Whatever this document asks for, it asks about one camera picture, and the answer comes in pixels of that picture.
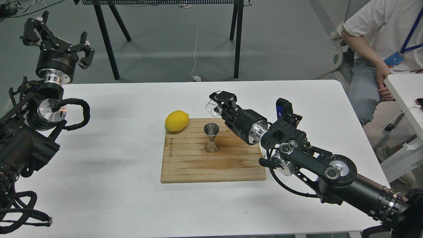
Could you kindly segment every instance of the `table leg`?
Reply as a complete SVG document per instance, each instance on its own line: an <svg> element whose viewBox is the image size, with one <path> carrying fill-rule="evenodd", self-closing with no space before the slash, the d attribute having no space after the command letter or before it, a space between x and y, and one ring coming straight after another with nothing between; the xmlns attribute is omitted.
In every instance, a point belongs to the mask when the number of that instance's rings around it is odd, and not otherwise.
<svg viewBox="0 0 423 238"><path fill-rule="evenodd" d="M116 9L116 6L115 5L109 5L109 7L110 7L110 10L113 13L113 16L115 16L116 21L118 22L119 26L121 27L121 30L124 33L126 40L131 41L131 36L129 35L128 30L126 29L125 24L122 21L122 18L118 13L118 10Z"/></svg>
<svg viewBox="0 0 423 238"><path fill-rule="evenodd" d="M100 5L94 5L96 11L97 20L100 25L100 31L102 32L104 45L106 47L107 56L109 57L110 66L112 67L113 76L115 80L119 80L118 66L116 65L115 55L113 54L112 45L110 43L109 34L107 33L106 23L104 22L103 12Z"/></svg>
<svg viewBox="0 0 423 238"><path fill-rule="evenodd" d="M244 0L238 1L238 19L236 24L236 45L235 45L235 69L233 77L238 78L239 74L239 55L241 52L241 31L242 31L242 13L244 11Z"/></svg>
<svg viewBox="0 0 423 238"><path fill-rule="evenodd" d="M231 24L231 34L229 36L229 40L233 41L233 36L235 34L235 26L236 26L236 15L238 14L238 4L233 4L233 13L232 13L232 24Z"/></svg>
<svg viewBox="0 0 423 238"><path fill-rule="evenodd" d="M423 164L423 142L417 137L380 164L388 182Z"/></svg>

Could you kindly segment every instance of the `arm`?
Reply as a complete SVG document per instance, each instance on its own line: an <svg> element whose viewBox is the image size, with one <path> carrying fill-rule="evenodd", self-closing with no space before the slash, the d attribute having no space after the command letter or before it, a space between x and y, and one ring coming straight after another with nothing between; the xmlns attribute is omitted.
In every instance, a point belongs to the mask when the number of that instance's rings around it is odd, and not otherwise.
<svg viewBox="0 0 423 238"><path fill-rule="evenodd" d="M359 53L362 57L375 65L376 82L379 86L378 92L382 99L384 101L394 100L392 94L384 84L385 78L390 74L389 68L367 42L366 38L364 38L364 36L353 36L345 29L342 30L341 37L355 52Z"/></svg>

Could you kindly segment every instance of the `white chair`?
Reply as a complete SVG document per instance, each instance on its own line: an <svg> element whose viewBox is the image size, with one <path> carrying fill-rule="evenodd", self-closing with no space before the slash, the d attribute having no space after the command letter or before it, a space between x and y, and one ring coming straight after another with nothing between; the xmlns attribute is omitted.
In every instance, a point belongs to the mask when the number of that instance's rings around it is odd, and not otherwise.
<svg viewBox="0 0 423 238"><path fill-rule="evenodd" d="M346 20L352 17L358 10L360 10L364 5L366 5L370 0L350 0L348 3L347 11L345 14L345 20L336 28L336 31L329 34L329 39L333 41L335 45L337 55L334 56L333 62L334 65L327 69L325 72L321 73L316 77L320 79L328 74L332 74L334 79L339 81L345 92L348 92L349 85L351 83L351 68L354 61L354 51L351 48L348 48L345 52L342 47L347 46L347 44L341 38L342 26Z"/></svg>

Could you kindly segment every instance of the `blue label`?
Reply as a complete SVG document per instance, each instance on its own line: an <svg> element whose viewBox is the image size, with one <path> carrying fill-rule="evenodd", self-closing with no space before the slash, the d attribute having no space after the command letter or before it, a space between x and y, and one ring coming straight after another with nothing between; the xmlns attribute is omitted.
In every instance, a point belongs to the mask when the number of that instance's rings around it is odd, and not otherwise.
<svg viewBox="0 0 423 238"><path fill-rule="evenodd" d="M392 66L398 65L403 60L404 58L397 51L393 53L391 56L389 56L388 58L386 58L384 62L386 65L388 65L389 68L391 68Z"/></svg>
<svg viewBox="0 0 423 238"><path fill-rule="evenodd" d="M285 113L285 109L279 104L276 103L276 116L279 119Z"/></svg>

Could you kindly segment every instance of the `blue lanyard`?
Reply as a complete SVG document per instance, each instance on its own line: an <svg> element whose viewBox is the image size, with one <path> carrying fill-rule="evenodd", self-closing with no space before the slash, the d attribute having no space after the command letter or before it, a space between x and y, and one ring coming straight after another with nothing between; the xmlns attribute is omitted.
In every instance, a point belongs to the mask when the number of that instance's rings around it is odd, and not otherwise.
<svg viewBox="0 0 423 238"><path fill-rule="evenodd" d="M408 36L407 36L407 38L406 38L406 39L405 39L405 41L404 41L404 45L402 45L402 48L401 48L401 51L400 51L400 53L401 53L401 54L404 54L404 53L405 53L405 52L407 52L407 51L415 50L415 49L420 48L420 47L422 47L422 46L423 46L423 43L422 43L422 44L415 45L415 46L413 46L413 47L406 48L406 47L407 47L407 45L408 45L408 42L410 41L411 36L413 35L414 31L416 30L417 25L419 24L420 19L422 18L422 16L423 16L423 7L422 7L422 9L420 10L419 15L417 16L417 19L416 19L416 21L414 22L413 27L411 27L410 33L408 33Z"/></svg>

